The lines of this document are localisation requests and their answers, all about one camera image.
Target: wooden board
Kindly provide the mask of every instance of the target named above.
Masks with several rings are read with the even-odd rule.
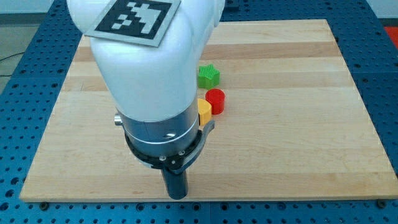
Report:
[[[113,124],[85,37],[22,189],[26,202],[169,201]],[[221,23],[200,65],[226,109],[184,200],[396,198],[398,181],[326,21]],[[205,91],[199,90],[203,97]]]

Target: yellow pentagon block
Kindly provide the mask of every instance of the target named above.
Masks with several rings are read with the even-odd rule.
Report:
[[[211,120],[211,104],[204,99],[198,98],[199,125],[205,125]]]

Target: green star-shaped block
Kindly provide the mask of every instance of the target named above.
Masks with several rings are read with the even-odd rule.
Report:
[[[198,86],[210,90],[220,84],[220,71],[213,64],[199,66]]]

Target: blue pegboard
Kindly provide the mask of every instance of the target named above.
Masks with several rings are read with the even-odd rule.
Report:
[[[398,59],[366,1],[240,0],[224,21],[327,19],[398,172]],[[18,199],[81,33],[55,0],[0,96],[0,223],[398,223],[398,200],[37,203]]]

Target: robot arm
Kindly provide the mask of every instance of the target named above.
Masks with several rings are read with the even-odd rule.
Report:
[[[193,160],[197,157],[186,154],[188,149],[194,153],[197,146],[192,148],[193,144],[201,140],[198,139],[197,63],[220,21],[224,1],[182,0],[158,47],[90,39],[96,63],[119,111],[127,143],[142,162],[162,169],[172,198],[184,197],[187,189],[170,193],[173,189],[169,188],[167,179],[170,175],[172,179],[180,175],[179,181],[185,171],[181,170],[182,164],[177,169],[180,173],[162,164],[174,161],[175,165],[179,159],[186,162],[188,157]],[[71,17],[83,33],[109,2],[67,0]],[[202,147],[205,137],[206,133],[201,135]]]

